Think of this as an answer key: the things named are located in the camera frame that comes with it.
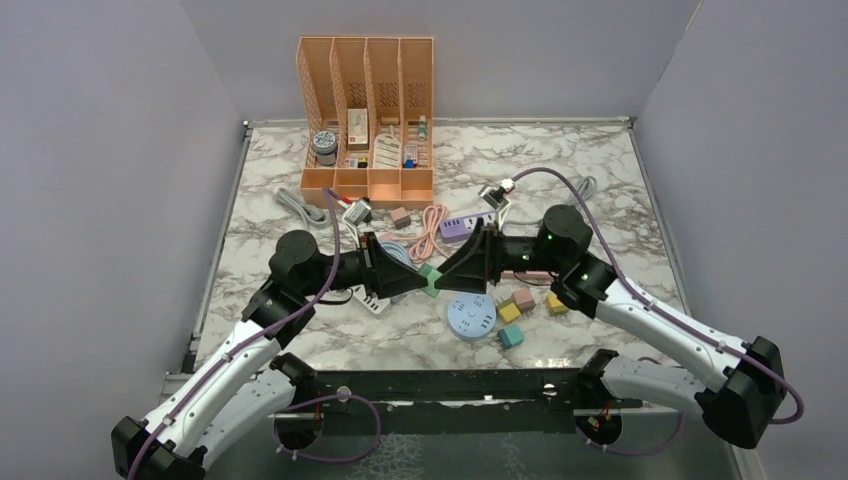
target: small bottle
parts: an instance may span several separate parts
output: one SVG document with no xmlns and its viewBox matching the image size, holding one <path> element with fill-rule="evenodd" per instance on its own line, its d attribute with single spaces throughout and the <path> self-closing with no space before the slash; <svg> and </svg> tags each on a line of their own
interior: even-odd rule
<svg viewBox="0 0 848 480">
<path fill-rule="evenodd" d="M 421 115 L 418 117 L 418 141 L 427 140 L 427 117 Z"/>
</svg>

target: wall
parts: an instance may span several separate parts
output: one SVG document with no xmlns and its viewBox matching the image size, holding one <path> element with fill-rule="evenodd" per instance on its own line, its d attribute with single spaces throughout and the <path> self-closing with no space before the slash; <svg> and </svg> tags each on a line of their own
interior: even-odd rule
<svg viewBox="0 0 848 480">
<path fill-rule="evenodd" d="M 176 1 L 1 10 L 0 478 L 115 478 L 110 430 L 185 350 L 240 117 Z"/>
<path fill-rule="evenodd" d="M 304 118 L 301 35 L 427 35 L 439 117 L 637 115 L 698 0 L 181 0 L 251 120 Z"/>
<path fill-rule="evenodd" d="M 696 315 L 775 341 L 806 400 L 770 479 L 848 468 L 846 25 L 844 0 L 706 0 L 636 123 Z"/>
</svg>

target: purple power strip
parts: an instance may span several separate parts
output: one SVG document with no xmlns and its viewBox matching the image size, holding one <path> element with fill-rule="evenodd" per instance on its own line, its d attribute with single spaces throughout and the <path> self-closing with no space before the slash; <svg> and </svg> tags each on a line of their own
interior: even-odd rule
<svg viewBox="0 0 848 480">
<path fill-rule="evenodd" d="M 461 242 L 471 236 L 477 219 L 482 217 L 483 223 L 489 225 L 495 223 L 495 212 L 475 213 L 464 217 L 449 218 L 439 225 L 439 232 L 445 243 Z"/>
</svg>

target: table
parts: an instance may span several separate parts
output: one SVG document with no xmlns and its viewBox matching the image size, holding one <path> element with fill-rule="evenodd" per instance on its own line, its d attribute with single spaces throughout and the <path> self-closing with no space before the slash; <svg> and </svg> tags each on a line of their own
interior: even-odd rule
<svg viewBox="0 0 848 480">
<path fill-rule="evenodd" d="M 480 186 L 533 166 L 554 168 L 574 179 L 594 176 L 598 191 L 588 205 L 625 273 L 680 308 L 666 248 L 624 126 L 437 124 L 432 134 L 435 201 L 445 204 L 452 215 L 489 210 L 477 196 Z M 299 217 L 275 203 L 273 196 L 279 187 L 297 191 L 307 135 L 301 126 L 253 130 L 197 353 L 198 367 L 223 342 L 267 278 L 277 239 L 304 228 Z M 565 187 L 550 175 L 528 176 L 517 187 L 510 195 L 513 219 L 540 218 L 549 206 L 568 198 Z M 394 231 L 387 211 L 376 211 L 374 217 L 378 235 Z M 400 233 L 421 231 L 419 212 L 411 217 L 412 225 Z M 533 231 L 508 226 L 507 232 L 519 234 L 522 229 L 526 234 Z M 332 230 L 312 233 L 322 251 L 331 253 Z M 342 238 L 343 251 L 352 248 L 347 235 Z M 590 250 L 605 258 L 596 240 Z M 434 256 L 429 263 L 437 266 L 443 260 Z M 525 286 L 505 280 L 490 287 L 489 294 L 498 300 Z M 551 317 L 542 304 L 546 288 L 529 288 L 539 305 L 516 320 L 525 340 L 511 350 L 503 350 L 494 333 L 467 342 L 450 332 L 445 312 L 457 292 L 443 291 L 431 298 L 416 291 L 392 306 L 385 318 L 374 318 L 354 302 L 342 307 L 319 305 L 287 351 L 316 369 L 570 367 L 582 365 L 599 348 L 668 361 L 645 342 L 579 312 Z"/>
</svg>

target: green cube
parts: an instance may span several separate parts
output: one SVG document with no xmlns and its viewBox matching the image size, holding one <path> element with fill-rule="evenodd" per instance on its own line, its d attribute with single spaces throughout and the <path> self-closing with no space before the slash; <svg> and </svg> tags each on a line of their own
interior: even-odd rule
<svg viewBox="0 0 848 480">
<path fill-rule="evenodd" d="M 524 334 L 521 333 L 521 329 L 518 328 L 518 325 L 510 325 L 498 330 L 498 340 L 500 340 L 501 345 L 508 350 L 521 345 L 524 341 Z"/>
<path fill-rule="evenodd" d="M 436 298 L 436 295 L 438 295 L 441 290 L 437 289 L 434 284 L 436 283 L 436 280 L 442 276 L 442 273 L 426 263 L 421 265 L 421 268 L 418 269 L 418 273 L 422 277 L 427 278 L 427 286 L 421 290 L 427 295 Z"/>
</svg>

